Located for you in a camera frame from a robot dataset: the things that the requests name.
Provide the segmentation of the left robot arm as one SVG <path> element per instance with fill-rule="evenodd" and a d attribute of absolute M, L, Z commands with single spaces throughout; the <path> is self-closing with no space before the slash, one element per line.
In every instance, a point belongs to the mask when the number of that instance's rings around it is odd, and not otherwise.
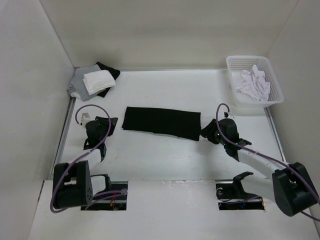
<path fill-rule="evenodd" d="M 90 119 L 85 113 L 81 117 L 81 125 L 87 135 L 83 152 L 92 150 L 105 136 L 112 136 L 117 122 L 117 117 L 108 119 L 96 116 L 95 119 Z M 55 165 L 52 186 L 54 210 L 86 207 L 94 200 L 105 200 L 116 194 L 112 191 L 112 182 L 107 174 L 91 174 L 91 170 L 105 159 L 106 154 L 107 148 L 103 142 L 93 153 L 86 155 L 74 165 L 70 162 Z"/>

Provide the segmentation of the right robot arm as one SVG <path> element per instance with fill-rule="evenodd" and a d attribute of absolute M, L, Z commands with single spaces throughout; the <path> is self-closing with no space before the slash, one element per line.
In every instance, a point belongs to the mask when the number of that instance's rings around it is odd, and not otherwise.
<path fill-rule="evenodd" d="M 303 164 L 286 164 L 250 149 L 251 142 L 239 136 L 233 119 L 213 119 L 200 131 L 200 135 L 215 145 L 221 144 L 227 155 L 265 176 L 260 180 L 249 180 L 249 172 L 241 174 L 241 179 L 235 182 L 231 189 L 236 197 L 243 198 L 252 193 L 267 198 L 289 217 L 302 213 L 320 202 L 320 197 Z"/>

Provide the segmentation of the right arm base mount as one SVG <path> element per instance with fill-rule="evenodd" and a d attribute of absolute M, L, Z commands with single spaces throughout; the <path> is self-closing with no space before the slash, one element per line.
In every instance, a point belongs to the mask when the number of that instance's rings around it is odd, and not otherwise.
<path fill-rule="evenodd" d="M 245 192 L 235 181 L 217 181 L 215 186 L 220 211 L 265 210 L 262 197 Z"/>

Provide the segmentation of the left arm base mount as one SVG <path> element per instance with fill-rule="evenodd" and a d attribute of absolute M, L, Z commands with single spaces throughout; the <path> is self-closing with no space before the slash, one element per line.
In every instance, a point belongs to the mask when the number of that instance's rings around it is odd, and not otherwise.
<path fill-rule="evenodd" d="M 127 210 L 127 195 L 121 195 L 123 189 L 128 190 L 127 181 L 111 182 L 109 191 L 111 193 L 93 198 L 93 201 L 99 200 L 97 203 L 89 207 L 82 206 L 81 211 L 126 211 Z"/>

